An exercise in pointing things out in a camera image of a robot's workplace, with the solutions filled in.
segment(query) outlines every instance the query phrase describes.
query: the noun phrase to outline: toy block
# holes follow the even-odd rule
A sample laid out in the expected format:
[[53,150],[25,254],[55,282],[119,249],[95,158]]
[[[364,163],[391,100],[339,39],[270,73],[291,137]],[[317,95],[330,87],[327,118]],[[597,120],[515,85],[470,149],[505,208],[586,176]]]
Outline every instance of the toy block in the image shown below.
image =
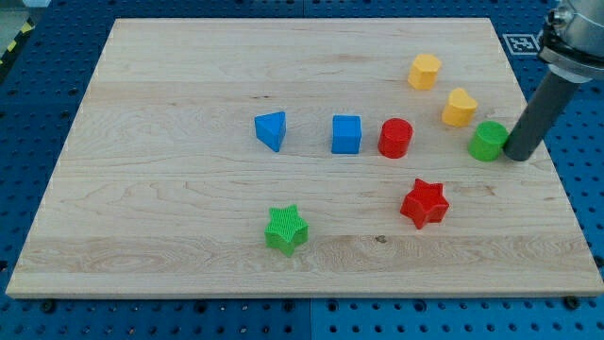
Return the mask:
[[285,112],[256,116],[254,124],[256,126],[256,137],[273,151],[279,152],[285,137]]
[[285,209],[270,208],[271,221],[264,230],[266,246],[277,248],[291,257],[297,246],[309,240],[309,225],[298,216],[295,205]]
[[415,90],[430,90],[436,83],[441,61],[430,54],[415,57],[407,80]]
[[476,127],[468,152],[479,161],[492,162],[499,157],[507,141],[508,131],[504,126],[494,121],[485,121]]
[[457,88],[449,94],[443,110],[443,123],[453,127],[467,127],[474,118],[478,107],[476,99],[472,98],[465,89]]
[[413,220],[419,230],[427,223],[438,223],[445,218],[449,203],[443,196],[442,183],[426,183],[419,178],[403,200],[400,213]]
[[358,154],[361,147],[361,118],[350,115],[334,115],[331,152],[334,154]]
[[401,158],[407,154],[412,136],[413,127],[409,122],[400,118],[389,119],[381,126],[377,149],[390,159]]

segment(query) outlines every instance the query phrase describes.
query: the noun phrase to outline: red cylinder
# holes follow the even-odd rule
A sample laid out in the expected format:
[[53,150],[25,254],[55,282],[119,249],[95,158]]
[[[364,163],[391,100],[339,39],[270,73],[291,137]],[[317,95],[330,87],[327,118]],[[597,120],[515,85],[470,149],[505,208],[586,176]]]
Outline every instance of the red cylinder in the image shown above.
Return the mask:
[[407,154],[412,135],[413,127],[409,122],[400,118],[389,119],[381,127],[377,149],[388,158],[401,158]]

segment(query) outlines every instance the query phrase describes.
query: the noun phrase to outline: red block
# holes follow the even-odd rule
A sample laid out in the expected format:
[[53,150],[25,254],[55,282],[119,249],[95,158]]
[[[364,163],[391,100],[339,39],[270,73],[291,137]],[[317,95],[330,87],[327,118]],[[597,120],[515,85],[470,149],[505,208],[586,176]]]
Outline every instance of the red block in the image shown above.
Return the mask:
[[381,127],[377,149],[388,158],[401,158],[407,154],[412,135],[413,127],[409,122],[400,118],[389,119]]
[[400,213],[413,220],[419,230],[427,223],[441,222],[449,208],[449,203],[443,196],[442,183],[426,183],[415,179],[415,186],[405,196]]

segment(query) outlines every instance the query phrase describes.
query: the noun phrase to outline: blue triangular prism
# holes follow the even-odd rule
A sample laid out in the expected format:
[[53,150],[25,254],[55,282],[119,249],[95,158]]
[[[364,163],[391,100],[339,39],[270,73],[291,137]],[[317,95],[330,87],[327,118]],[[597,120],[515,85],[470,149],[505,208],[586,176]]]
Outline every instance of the blue triangular prism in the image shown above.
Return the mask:
[[256,116],[254,123],[256,125],[256,137],[273,151],[279,152],[285,137],[285,112]]

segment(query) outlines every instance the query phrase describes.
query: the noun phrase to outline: green star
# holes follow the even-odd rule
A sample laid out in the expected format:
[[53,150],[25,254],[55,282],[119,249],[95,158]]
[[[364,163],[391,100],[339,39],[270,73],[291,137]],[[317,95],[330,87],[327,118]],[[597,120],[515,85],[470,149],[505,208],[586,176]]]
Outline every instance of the green star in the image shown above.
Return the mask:
[[298,209],[291,205],[285,209],[270,208],[271,222],[264,230],[266,246],[281,250],[287,257],[294,249],[309,240],[309,225],[298,216]]

